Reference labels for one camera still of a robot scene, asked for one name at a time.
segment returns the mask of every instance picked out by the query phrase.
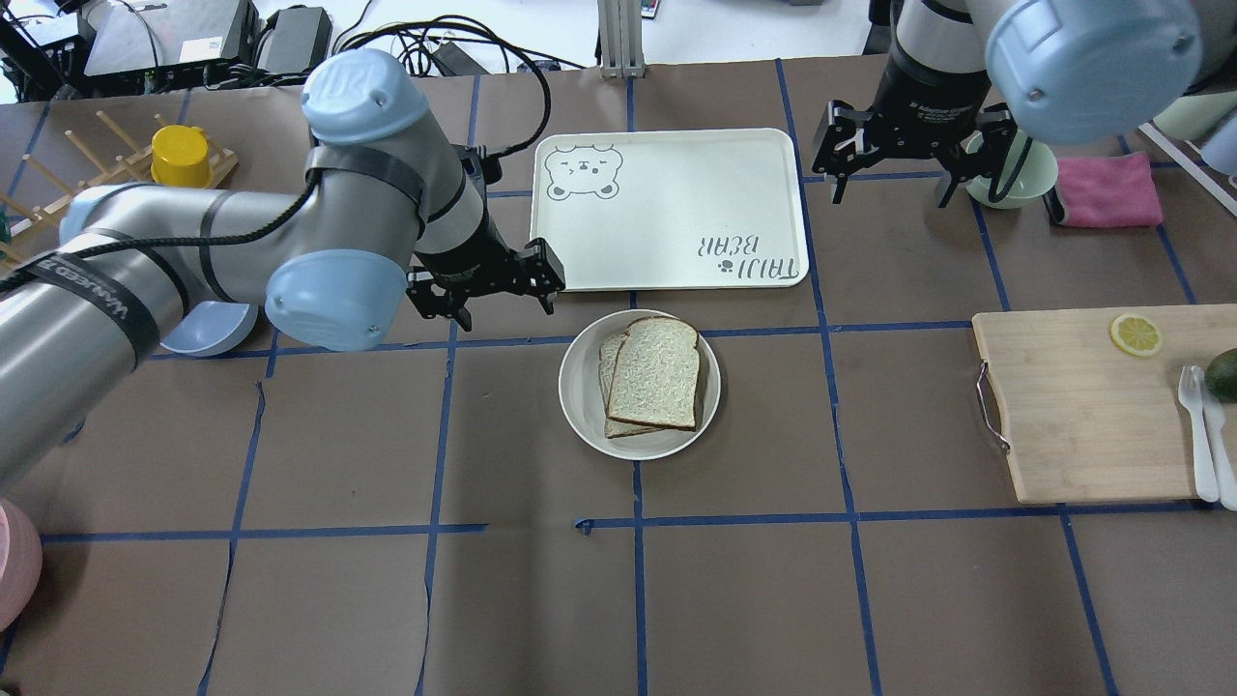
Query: avocado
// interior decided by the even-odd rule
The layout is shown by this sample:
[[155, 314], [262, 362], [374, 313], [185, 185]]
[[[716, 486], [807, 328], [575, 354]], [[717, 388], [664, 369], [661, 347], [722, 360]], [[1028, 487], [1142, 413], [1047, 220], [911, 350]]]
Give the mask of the avocado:
[[1237, 347], [1211, 361], [1205, 382], [1216, 399], [1225, 404], [1237, 404]]

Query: blue joint cap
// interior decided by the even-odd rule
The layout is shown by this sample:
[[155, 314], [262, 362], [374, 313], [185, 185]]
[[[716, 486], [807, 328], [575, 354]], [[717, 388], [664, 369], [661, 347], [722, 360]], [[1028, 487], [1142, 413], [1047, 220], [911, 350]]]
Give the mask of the blue joint cap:
[[1189, 0], [1023, 0], [992, 27], [985, 58], [1019, 127], [1080, 145], [1180, 96], [1202, 63], [1199, 32]]
[[332, 351], [367, 351], [391, 328], [408, 279], [372, 251], [327, 248], [271, 273], [266, 315], [283, 333]]
[[429, 110], [429, 100], [390, 53], [344, 51], [306, 82], [301, 108], [323, 142], [356, 145], [396, 134]]
[[115, 185], [94, 185], [87, 188], [82, 193], [78, 193], [69, 203], [69, 209], [66, 210], [64, 216], [61, 218], [61, 244], [67, 244], [71, 239], [74, 239], [85, 231], [85, 225], [90, 220], [90, 214], [94, 213], [95, 208], [101, 205], [104, 200], [126, 188], [134, 188], [136, 185], [157, 184], [142, 180], [130, 180], [129, 183], [118, 183]]

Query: light blue bowl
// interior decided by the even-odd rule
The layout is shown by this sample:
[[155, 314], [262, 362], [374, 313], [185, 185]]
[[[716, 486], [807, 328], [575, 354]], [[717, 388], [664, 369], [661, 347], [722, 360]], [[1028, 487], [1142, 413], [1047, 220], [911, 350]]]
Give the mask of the light blue bowl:
[[254, 330], [259, 313], [257, 304], [208, 299], [194, 307], [160, 345], [173, 354], [194, 359], [226, 354]]

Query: wooden peg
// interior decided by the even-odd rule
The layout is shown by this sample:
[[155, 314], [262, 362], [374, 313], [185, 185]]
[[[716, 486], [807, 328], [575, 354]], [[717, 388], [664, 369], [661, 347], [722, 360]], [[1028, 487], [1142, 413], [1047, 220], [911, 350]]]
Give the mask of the wooden peg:
[[85, 155], [87, 159], [90, 159], [90, 162], [94, 163], [94, 166], [99, 167], [99, 173], [103, 174], [111, 173], [110, 169], [108, 169], [108, 167], [104, 166], [103, 159], [100, 159], [98, 155], [92, 152], [90, 148], [85, 146], [85, 142], [82, 142], [82, 140], [77, 135], [74, 135], [72, 130], [66, 130], [64, 137], [69, 138], [69, 142], [72, 142], [74, 147], [80, 150], [82, 153]]
[[31, 210], [28, 208], [24, 208], [20, 203], [17, 203], [16, 200], [14, 200], [12, 198], [9, 198], [4, 193], [0, 193], [0, 203], [4, 203], [5, 205], [9, 205], [14, 210], [17, 210], [19, 215], [28, 219], [30, 221], [35, 221], [35, 211], [33, 210]]
[[69, 188], [69, 184], [67, 184], [63, 180], [61, 180], [61, 177], [58, 177], [58, 176], [53, 174], [52, 172], [49, 172], [47, 169], [47, 167], [45, 167], [43, 163], [40, 162], [38, 159], [31, 157], [30, 155], [22, 155], [21, 156], [21, 161], [24, 161], [24, 162], [28, 163], [30, 166], [35, 167], [35, 171], [37, 171], [38, 173], [43, 174], [47, 178], [47, 180], [54, 183], [56, 187], [59, 188], [61, 190], [63, 190], [64, 193], [68, 193], [69, 195], [73, 195], [74, 193], [77, 193], [77, 190], [73, 190], [72, 188]]
[[99, 116], [99, 120], [106, 124], [106, 126], [111, 129], [111, 132], [116, 134], [116, 137], [124, 140], [125, 145], [127, 145], [129, 148], [132, 150], [135, 153], [142, 151], [142, 148], [137, 146], [137, 142], [132, 137], [129, 137], [129, 134], [125, 132], [125, 129], [120, 127], [120, 125], [116, 121], [111, 120], [111, 116], [103, 112], [103, 109], [95, 111], [94, 115]]
[[209, 150], [210, 150], [212, 152], [214, 152], [215, 155], [219, 155], [219, 157], [223, 157], [223, 156], [224, 156], [224, 151], [223, 151], [223, 148], [220, 148], [220, 147], [219, 147], [218, 145], [215, 145], [215, 141], [214, 141], [214, 140], [210, 140], [210, 138], [209, 138], [209, 137], [207, 137], [205, 135], [203, 135], [203, 137], [205, 137], [205, 138], [207, 138], [207, 147], [208, 147], [208, 148], [209, 148]]
[[125, 171], [129, 172], [129, 176], [134, 177], [134, 180], [145, 180], [142, 174], [137, 173], [137, 169], [129, 163], [129, 159], [126, 159], [124, 155], [116, 155], [116, 163], [125, 167]]
[[14, 248], [11, 244], [5, 244], [4, 241], [0, 241], [0, 251], [4, 251], [5, 260], [12, 260], [14, 262], [17, 263], [26, 262], [26, 255]]

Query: lemon slice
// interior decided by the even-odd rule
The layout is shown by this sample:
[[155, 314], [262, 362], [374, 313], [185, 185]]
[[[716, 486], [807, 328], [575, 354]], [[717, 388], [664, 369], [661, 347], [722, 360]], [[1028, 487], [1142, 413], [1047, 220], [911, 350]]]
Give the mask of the lemon slice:
[[1121, 314], [1112, 319], [1108, 335], [1122, 351], [1131, 356], [1147, 359], [1159, 354], [1164, 345], [1164, 334], [1152, 320], [1142, 314]]

